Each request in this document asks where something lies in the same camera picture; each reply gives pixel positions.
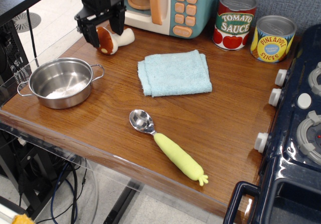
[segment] yellow object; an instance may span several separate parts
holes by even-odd
[[[191,180],[198,180],[200,186],[209,183],[203,168],[179,145],[160,133],[154,135],[154,140],[167,157]]]
[[[35,224],[26,214],[16,215],[12,224]]]
[[[251,44],[251,51],[254,51],[254,49],[257,47],[257,42],[258,42],[258,36],[257,36],[257,28],[255,28],[254,31],[254,36]]]
[[[265,62],[276,62],[285,53],[287,40],[284,37],[265,36],[257,44],[257,52]]]

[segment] stainless steel pot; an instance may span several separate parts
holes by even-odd
[[[101,67],[102,75],[93,79],[92,67]],[[44,106],[62,109],[83,102],[91,93],[92,82],[104,75],[104,68],[76,58],[58,58],[37,68],[29,81],[18,85],[19,95],[37,96]],[[29,83],[32,94],[21,94],[20,86]]]

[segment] navy blue stove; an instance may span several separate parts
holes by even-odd
[[[233,223],[244,194],[254,197],[248,223],[321,223],[321,25],[306,30],[275,84],[270,133],[255,142],[259,185],[236,185],[224,223]]]

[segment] toy mushroom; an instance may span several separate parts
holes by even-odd
[[[97,27],[96,31],[99,39],[97,50],[105,55],[112,55],[118,50],[118,47],[128,45],[135,40],[134,32],[130,28],[125,29],[121,36],[112,34],[104,27]]]

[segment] folded cloth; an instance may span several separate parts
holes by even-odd
[[[206,57],[198,50],[147,56],[138,63],[138,76],[145,96],[212,91]]]

